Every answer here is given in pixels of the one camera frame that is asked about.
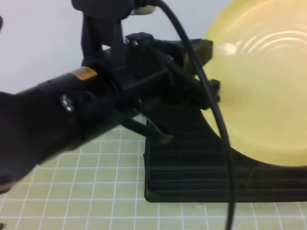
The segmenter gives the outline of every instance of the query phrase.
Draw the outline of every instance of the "metal screw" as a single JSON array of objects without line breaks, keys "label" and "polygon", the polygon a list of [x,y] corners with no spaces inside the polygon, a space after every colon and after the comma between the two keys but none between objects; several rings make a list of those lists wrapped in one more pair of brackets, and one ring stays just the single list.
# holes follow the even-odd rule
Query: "metal screw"
[{"label": "metal screw", "polygon": [[133,41],[133,42],[132,42],[132,46],[133,46],[133,47],[138,47],[138,46],[139,46],[138,41]]},{"label": "metal screw", "polygon": [[168,57],[169,59],[171,59],[172,61],[174,60],[174,58],[173,58],[172,56],[170,56],[170,55],[167,55],[167,57]]},{"label": "metal screw", "polygon": [[63,95],[61,99],[62,106],[67,110],[67,112],[73,111],[73,105],[71,99],[67,97],[67,95]]}]

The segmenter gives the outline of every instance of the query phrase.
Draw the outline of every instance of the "cutting mat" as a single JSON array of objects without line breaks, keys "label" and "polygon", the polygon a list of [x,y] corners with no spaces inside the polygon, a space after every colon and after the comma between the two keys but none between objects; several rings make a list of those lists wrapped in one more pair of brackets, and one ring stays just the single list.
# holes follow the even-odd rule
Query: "cutting mat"
[{"label": "cutting mat", "polygon": [[[118,127],[0,195],[5,230],[223,230],[226,204],[144,199],[145,138]],[[238,204],[235,230],[307,230],[306,203]]]}]

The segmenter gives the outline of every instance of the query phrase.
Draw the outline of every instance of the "white wall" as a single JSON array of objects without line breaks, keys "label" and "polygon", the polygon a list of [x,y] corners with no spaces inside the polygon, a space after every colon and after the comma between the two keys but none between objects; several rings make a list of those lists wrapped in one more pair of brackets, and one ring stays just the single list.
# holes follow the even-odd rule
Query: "white wall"
[{"label": "white wall", "polygon": [[[203,38],[231,0],[166,0],[190,38]],[[70,0],[0,0],[4,27],[0,33],[0,91],[18,92],[80,66],[82,14]],[[160,10],[131,16],[124,34],[148,32],[178,39]]]}]

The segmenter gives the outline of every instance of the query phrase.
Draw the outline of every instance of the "yellow translucent plate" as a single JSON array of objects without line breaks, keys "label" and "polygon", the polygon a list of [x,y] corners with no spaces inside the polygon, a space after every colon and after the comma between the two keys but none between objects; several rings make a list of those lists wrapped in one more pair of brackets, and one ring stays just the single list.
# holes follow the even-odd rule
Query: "yellow translucent plate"
[{"label": "yellow translucent plate", "polygon": [[[307,0],[235,0],[214,22],[208,78],[231,146],[255,160],[307,165]],[[211,110],[203,115],[218,133]]]}]

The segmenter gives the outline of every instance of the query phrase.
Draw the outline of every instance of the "black stand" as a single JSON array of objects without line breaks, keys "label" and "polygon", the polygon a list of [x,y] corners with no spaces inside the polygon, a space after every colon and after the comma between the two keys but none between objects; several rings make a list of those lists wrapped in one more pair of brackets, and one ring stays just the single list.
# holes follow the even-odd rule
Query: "black stand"
[{"label": "black stand", "polygon": [[[219,138],[198,109],[155,111],[175,139],[146,140],[145,198],[149,202],[227,202],[227,180]],[[254,161],[234,151],[237,202],[307,201],[307,168]]]}]

